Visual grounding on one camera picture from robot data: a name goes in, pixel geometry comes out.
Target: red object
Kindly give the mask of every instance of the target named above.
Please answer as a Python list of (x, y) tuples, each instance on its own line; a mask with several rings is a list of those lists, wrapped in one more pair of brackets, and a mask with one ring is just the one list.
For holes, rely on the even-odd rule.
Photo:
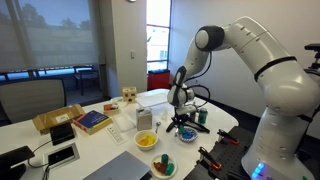
[(148, 71), (148, 91), (153, 89), (170, 89), (170, 70)]

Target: yellow bowl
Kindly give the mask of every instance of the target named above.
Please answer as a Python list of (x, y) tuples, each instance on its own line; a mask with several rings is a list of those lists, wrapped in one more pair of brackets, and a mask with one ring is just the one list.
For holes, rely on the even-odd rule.
[[(150, 145), (140, 145), (139, 141), (141, 141), (142, 139), (146, 138), (147, 136), (151, 136), (155, 139), (155, 141), (150, 144)], [(152, 130), (143, 130), (143, 131), (139, 131), (135, 136), (134, 136), (134, 142), (136, 143), (136, 145), (138, 146), (139, 149), (143, 150), (143, 151), (148, 151), (150, 149), (152, 149), (158, 142), (158, 135), (152, 131)]]

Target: yellow item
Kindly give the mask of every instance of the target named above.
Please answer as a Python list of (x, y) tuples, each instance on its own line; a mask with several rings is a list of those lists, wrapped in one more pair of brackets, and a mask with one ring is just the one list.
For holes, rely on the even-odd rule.
[(138, 144), (141, 146), (150, 146), (154, 144), (156, 139), (153, 136), (146, 135), (144, 138), (142, 138)]

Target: exterior window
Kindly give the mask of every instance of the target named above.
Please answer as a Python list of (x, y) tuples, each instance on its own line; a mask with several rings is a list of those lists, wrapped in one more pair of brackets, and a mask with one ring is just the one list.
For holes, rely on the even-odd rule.
[(147, 70), (168, 68), (171, 0), (147, 1)]

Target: desk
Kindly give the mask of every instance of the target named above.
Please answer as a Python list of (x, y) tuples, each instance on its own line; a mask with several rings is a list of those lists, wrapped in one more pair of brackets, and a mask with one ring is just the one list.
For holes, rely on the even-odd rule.
[[(158, 89), (148, 91), (138, 94), (137, 97), (150, 96), (159, 93), (167, 94), (168, 90)], [(195, 98), (195, 102), (197, 105), (204, 103), (204, 101), (199, 98)], [(102, 113), (104, 104), (106, 104), (106, 102), (85, 106), (83, 109), (86, 112), (96, 110)], [(211, 150), (215, 141), (218, 139), (218, 129), (223, 129), (228, 132), (233, 126), (238, 125), (237, 120), (222, 109), (209, 103), (204, 107), (208, 110), (205, 126), (210, 129), (211, 132), (210, 134), (199, 133), (198, 139), (193, 143), (184, 143), (177, 137), (174, 137), (175, 130), (172, 130), (170, 133), (165, 131), (171, 123), (170, 117), (173, 116), (173, 107), (169, 103), (164, 103), (152, 107), (153, 129), (155, 130), (155, 123), (157, 121), (161, 121), (161, 126), (158, 128), (159, 141), (155, 148), (150, 151), (141, 151), (135, 145), (133, 137), (137, 133), (136, 129), (122, 133), (122, 136), (126, 138), (127, 141), (117, 146), (105, 129), (102, 129), (93, 135), (88, 135), (78, 127), (73, 126), (76, 132), (76, 137), (73, 140), (57, 146), (52, 146), (51, 143), (43, 146), (35, 152), (35, 157), (31, 159), (31, 164), (41, 165), (43, 162), (43, 154), (76, 143), (80, 159), (70, 164), (66, 164), (61, 168), (57, 167), (52, 169), (49, 176), (50, 180), (83, 179), (124, 151), (128, 151), (148, 165), (155, 155), (163, 153), (168, 154), (176, 160), (178, 166), (177, 172), (172, 179), (180, 180), (187, 176), (194, 168), (196, 161), (200, 157), (200, 154), (198, 153), (200, 146), (203, 146), (208, 151)], [(139, 108), (139, 105), (134, 103), (127, 105), (125, 108), (121, 109), (121, 111), (122, 113), (129, 115), (132, 119), (135, 119), (135, 110), (137, 108)], [(164, 118), (164, 112), (167, 112), (168, 114), (166, 118)], [(50, 135), (39, 135), (39, 132), (36, 131), (31, 120), (1, 127), (0, 137), (1, 154), (24, 145), (28, 145), (31, 150), (34, 150), (50, 140)], [(27, 171), (22, 179), (40, 180), (42, 179), (42, 176), (42, 168), (33, 169), (27, 165)]]

